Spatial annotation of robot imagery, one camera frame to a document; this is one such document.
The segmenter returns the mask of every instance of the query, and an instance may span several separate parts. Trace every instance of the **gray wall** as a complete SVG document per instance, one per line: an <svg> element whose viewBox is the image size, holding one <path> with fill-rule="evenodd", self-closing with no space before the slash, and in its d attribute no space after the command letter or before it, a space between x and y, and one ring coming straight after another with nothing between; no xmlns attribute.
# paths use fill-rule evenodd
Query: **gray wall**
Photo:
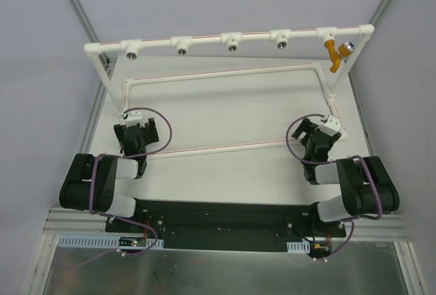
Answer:
<svg viewBox="0 0 436 295"><path fill-rule="evenodd" d="M0 0L0 294L19 294L98 86L67 0Z"/></svg>
<svg viewBox="0 0 436 295"><path fill-rule="evenodd" d="M368 23L380 0L81 0L102 42L228 31L349 27ZM170 48L148 49L175 55ZM229 56L225 46L196 46L191 55ZM241 44L239 57L328 58L319 40L293 40L284 50Z"/></svg>
<svg viewBox="0 0 436 295"><path fill-rule="evenodd" d="M426 283L436 294L436 0L394 0L353 81L369 139L401 197Z"/></svg>

